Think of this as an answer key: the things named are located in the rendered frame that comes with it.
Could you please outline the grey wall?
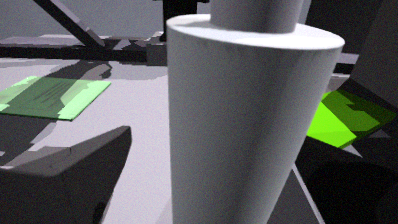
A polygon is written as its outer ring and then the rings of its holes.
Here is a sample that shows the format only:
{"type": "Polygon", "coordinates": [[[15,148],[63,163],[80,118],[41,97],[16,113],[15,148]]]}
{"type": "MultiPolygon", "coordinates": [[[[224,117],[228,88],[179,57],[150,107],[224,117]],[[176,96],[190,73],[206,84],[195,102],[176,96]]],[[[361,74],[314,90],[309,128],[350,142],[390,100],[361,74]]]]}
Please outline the grey wall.
{"type": "Polygon", "coordinates": [[[350,74],[398,108],[398,0],[383,0],[350,74]]]}

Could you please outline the grey tapered cylinder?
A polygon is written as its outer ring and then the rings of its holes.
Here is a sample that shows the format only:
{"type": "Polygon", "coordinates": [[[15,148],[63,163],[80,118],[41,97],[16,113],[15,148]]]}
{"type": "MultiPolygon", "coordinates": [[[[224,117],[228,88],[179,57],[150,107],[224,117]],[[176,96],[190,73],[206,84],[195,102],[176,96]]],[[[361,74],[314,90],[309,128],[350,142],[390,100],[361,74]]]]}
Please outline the grey tapered cylinder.
{"type": "Polygon", "coordinates": [[[172,224],[267,224],[345,43],[302,3],[166,21],[172,224]]]}

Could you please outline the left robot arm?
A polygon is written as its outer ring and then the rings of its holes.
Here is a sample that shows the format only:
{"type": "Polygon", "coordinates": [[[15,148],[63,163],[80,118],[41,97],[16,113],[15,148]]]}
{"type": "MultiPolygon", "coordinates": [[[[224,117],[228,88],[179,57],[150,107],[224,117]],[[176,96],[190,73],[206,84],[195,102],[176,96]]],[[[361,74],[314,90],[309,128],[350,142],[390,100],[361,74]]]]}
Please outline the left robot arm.
{"type": "Polygon", "coordinates": [[[166,21],[173,17],[197,15],[197,2],[209,3],[209,0],[167,0],[163,1],[163,33],[159,41],[167,42],[166,21]]]}

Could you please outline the light green flat sheet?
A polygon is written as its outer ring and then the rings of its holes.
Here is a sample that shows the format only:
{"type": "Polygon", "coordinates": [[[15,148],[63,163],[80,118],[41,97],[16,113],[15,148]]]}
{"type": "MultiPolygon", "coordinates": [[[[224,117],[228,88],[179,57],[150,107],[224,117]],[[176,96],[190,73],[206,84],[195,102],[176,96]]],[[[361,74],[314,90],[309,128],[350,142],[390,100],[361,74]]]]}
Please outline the light green flat sheet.
{"type": "Polygon", "coordinates": [[[0,114],[73,121],[109,85],[30,76],[0,92],[0,114]]]}

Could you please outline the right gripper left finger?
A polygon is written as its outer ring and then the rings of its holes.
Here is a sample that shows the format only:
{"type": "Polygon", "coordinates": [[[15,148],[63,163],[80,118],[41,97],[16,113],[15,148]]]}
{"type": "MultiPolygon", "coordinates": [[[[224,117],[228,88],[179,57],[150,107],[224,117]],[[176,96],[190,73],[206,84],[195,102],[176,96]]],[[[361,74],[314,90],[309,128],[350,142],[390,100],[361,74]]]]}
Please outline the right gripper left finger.
{"type": "Polygon", "coordinates": [[[131,127],[123,125],[0,168],[0,224],[99,224],[131,144],[131,127]]]}

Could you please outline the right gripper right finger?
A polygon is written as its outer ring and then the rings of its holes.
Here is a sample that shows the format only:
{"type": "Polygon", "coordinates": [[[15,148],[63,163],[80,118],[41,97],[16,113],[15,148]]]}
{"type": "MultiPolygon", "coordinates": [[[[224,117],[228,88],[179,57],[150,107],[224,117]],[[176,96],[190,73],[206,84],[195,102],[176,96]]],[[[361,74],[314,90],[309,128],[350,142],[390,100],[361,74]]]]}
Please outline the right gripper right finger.
{"type": "Polygon", "coordinates": [[[325,224],[398,224],[398,171],[306,136],[296,168],[325,224]]]}

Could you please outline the flat green block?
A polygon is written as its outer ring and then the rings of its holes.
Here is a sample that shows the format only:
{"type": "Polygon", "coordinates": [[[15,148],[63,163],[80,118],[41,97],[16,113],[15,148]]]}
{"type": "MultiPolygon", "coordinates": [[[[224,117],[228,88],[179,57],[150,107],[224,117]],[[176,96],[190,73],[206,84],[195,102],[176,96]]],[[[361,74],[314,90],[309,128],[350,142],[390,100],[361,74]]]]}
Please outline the flat green block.
{"type": "Polygon", "coordinates": [[[397,114],[342,89],[325,93],[308,136],[343,149],[397,114]]]}

